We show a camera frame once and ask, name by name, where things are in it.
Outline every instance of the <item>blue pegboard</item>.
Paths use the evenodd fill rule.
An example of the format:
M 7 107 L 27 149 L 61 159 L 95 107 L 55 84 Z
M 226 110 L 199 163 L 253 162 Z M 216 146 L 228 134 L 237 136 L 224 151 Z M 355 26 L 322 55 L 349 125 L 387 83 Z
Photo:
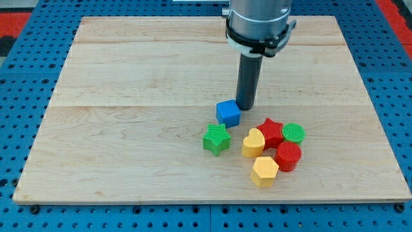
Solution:
M 0 231 L 412 231 L 407 204 L 18 206 L 11 200 L 82 16 L 220 15 L 171 0 L 40 0 L 0 69 Z M 334 15 L 401 170 L 412 183 L 412 63 L 372 0 L 294 0 Z

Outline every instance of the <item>plastic block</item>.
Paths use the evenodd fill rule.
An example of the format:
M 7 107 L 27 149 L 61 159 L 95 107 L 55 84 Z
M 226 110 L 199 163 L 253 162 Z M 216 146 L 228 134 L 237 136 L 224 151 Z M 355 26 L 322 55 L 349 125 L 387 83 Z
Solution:
M 219 124 L 226 124 L 226 128 L 239 125 L 240 110 L 235 100 L 217 103 L 216 118 Z
M 249 135 L 243 139 L 242 155 L 244 157 L 258 157 L 263 153 L 265 146 L 265 137 L 262 132 L 256 128 L 249 130 Z
M 262 125 L 257 126 L 265 136 L 265 148 L 277 148 L 283 142 L 282 128 L 283 123 L 274 122 L 272 119 L 266 118 Z
M 284 125 L 282 134 L 285 141 L 295 142 L 297 144 L 300 144 L 305 136 L 303 127 L 294 122 Z
M 277 147 L 274 160 L 279 165 L 279 170 L 288 172 L 296 168 L 301 157 L 302 151 L 299 145 L 286 141 Z
M 279 166 L 272 157 L 258 157 L 252 168 L 250 178 L 260 188 L 270 187 L 276 178 Z
M 207 132 L 203 136 L 203 148 L 212 151 L 215 156 L 230 148 L 230 135 L 224 124 L 207 125 Z

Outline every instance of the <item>wood grain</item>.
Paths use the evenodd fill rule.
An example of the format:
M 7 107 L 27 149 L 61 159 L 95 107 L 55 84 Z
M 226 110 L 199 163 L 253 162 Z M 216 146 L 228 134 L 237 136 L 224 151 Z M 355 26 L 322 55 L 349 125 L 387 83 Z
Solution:
M 295 17 L 264 59 L 256 106 L 203 150 L 215 104 L 232 99 L 238 54 L 217 17 L 85 17 L 28 157 L 19 204 L 403 202 L 401 170 L 333 17 Z M 303 158 L 271 188 L 240 154 L 266 117 L 306 129 Z M 264 155 L 274 155 L 266 150 Z

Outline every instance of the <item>green star block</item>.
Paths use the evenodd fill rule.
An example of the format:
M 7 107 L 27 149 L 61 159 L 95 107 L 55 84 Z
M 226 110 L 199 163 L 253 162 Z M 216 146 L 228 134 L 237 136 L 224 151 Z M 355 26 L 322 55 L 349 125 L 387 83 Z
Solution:
M 294 142 L 300 144 L 305 136 L 304 129 L 297 123 L 288 123 L 283 126 L 282 134 L 285 141 Z
M 218 156 L 223 150 L 230 148 L 230 135 L 226 131 L 226 125 L 207 125 L 207 132 L 203 136 L 203 148 Z

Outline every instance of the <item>blue cube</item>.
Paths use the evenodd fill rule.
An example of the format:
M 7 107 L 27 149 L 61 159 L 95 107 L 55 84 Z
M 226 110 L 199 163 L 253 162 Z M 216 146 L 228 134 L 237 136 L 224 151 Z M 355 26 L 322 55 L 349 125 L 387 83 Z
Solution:
M 237 126 L 240 123 L 240 110 L 235 100 L 216 104 L 216 118 L 219 124 L 226 124 L 226 128 Z

